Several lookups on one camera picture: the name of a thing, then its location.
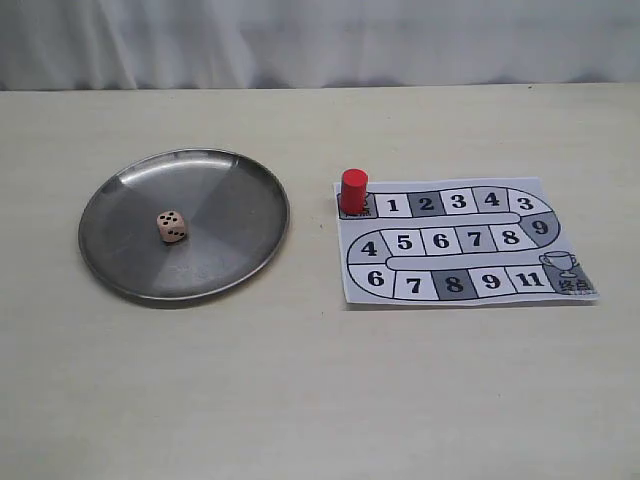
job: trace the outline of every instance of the die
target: die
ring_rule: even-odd
[[[184,218],[175,210],[168,210],[158,215],[156,225],[165,243],[176,243],[187,236]]]

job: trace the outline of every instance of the stainless steel tray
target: stainless steel tray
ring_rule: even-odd
[[[188,236],[162,242],[156,216],[180,212]],[[175,150],[111,177],[78,229],[86,264],[107,287],[149,306],[183,306],[254,275],[289,224],[278,179],[254,160],[214,149]]]

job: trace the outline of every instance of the white table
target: white table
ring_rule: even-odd
[[[246,286],[151,310],[82,209],[213,146],[283,182]],[[640,478],[640,85],[0,94],[0,469],[17,480]],[[350,310],[331,183],[540,176],[597,306]]]

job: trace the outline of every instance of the red cylinder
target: red cylinder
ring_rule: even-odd
[[[351,168],[342,174],[340,210],[348,215],[357,215],[363,212],[368,180],[366,172],[357,168]]]

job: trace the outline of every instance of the trophy icon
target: trophy icon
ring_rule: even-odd
[[[544,255],[540,255],[540,262],[548,267],[555,267],[558,270],[562,270],[560,274],[563,278],[575,278],[577,275],[571,273],[570,270],[573,267],[579,265],[575,255],[564,251],[547,252]]]

